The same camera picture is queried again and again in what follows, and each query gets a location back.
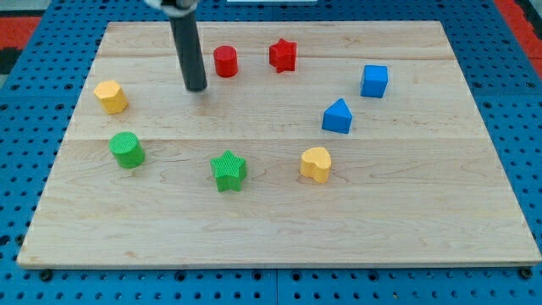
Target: red star block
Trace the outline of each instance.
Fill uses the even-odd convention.
[[[277,68],[277,73],[296,70],[297,42],[279,42],[269,47],[269,64]]]

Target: wooden board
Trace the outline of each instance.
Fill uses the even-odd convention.
[[[200,23],[209,88],[182,85],[167,23],[112,23],[102,40],[29,233],[24,268],[406,268],[541,260],[438,22]],[[268,46],[297,41],[277,75]],[[240,72],[214,73],[231,44]],[[383,99],[359,96],[385,64]],[[106,115],[92,90],[130,100]],[[349,135],[320,129],[343,97]],[[116,166],[108,139],[131,130],[147,153]],[[299,175],[309,147],[327,184]],[[242,192],[218,193],[209,161],[246,158]]]

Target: blue pegboard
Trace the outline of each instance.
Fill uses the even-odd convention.
[[[440,20],[542,245],[542,84],[490,0],[320,0],[198,19]],[[166,17],[141,0],[53,0],[0,91],[0,303],[542,303],[542,269],[27,271],[15,263],[109,21]]]

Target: yellow hexagon block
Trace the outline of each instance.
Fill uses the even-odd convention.
[[[122,87],[114,80],[99,83],[94,89],[94,95],[100,100],[103,110],[108,114],[121,113],[128,106]]]
[[[329,178],[331,156],[324,147],[307,149],[301,156],[301,175],[313,178],[318,183],[324,183]]]

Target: heart-shaped block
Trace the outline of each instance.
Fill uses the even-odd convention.
[[[324,183],[329,178],[331,156],[324,147],[307,149],[301,156],[301,175],[313,178],[318,183]]]

